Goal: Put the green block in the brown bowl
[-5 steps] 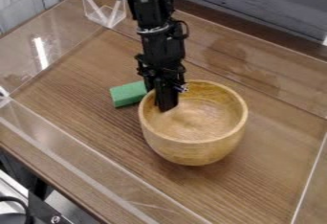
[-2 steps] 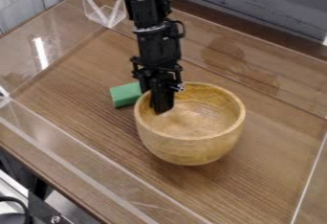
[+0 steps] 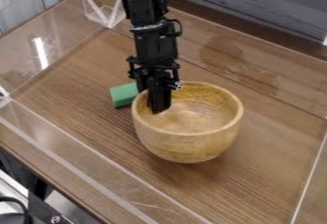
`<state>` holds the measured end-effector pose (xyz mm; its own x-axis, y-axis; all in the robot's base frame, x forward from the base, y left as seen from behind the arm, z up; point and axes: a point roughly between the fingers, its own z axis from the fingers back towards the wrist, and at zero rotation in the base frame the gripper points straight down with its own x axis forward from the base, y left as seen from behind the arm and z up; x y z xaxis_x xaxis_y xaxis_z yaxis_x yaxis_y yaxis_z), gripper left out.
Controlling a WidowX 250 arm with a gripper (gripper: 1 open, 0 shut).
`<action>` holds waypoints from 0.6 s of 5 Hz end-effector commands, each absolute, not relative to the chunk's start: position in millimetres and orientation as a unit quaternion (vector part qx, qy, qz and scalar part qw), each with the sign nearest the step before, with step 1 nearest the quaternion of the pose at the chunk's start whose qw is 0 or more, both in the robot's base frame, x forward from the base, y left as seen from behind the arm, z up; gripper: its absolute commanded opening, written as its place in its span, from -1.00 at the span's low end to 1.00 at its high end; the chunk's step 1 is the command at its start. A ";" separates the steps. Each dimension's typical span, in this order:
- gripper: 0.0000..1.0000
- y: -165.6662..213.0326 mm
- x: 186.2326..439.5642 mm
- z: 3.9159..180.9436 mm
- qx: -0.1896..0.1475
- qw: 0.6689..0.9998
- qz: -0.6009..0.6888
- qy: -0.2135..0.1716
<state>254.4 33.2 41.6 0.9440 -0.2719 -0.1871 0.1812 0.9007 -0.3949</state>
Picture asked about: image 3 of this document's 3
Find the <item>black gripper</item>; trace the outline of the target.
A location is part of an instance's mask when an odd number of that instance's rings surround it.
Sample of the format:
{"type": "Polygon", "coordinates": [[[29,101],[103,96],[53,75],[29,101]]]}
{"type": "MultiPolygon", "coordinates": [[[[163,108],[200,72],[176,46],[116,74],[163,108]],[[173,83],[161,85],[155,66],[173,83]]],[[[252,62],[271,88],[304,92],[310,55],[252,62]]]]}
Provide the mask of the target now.
{"type": "Polygon", "coordinates": [[[127,58],[129,77],[136,80],[137,92],[148,88],[148,106],[153,114],[169,108],[171,92],[181,88],[176,63],[179,25],[179,20],[164,18],[156,24],[131,28],[135,55],[127,58]]]}

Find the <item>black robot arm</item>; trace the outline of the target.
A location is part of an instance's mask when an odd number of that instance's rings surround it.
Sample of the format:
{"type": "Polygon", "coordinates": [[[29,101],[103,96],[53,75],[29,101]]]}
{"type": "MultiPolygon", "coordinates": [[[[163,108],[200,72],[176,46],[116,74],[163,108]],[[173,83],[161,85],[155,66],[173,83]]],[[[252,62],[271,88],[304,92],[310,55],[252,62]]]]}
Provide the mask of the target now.
{"type": "Polygon", "coordinates": [[[169,19],[167,0],[121,0],[125,16],[131,20],[136,56],[129,56],[129,77],[136,80],[139,92],[148,92],[147,105],[152,113],[171,106],[172,91],[180,88],[177,19],[169,19]]]}

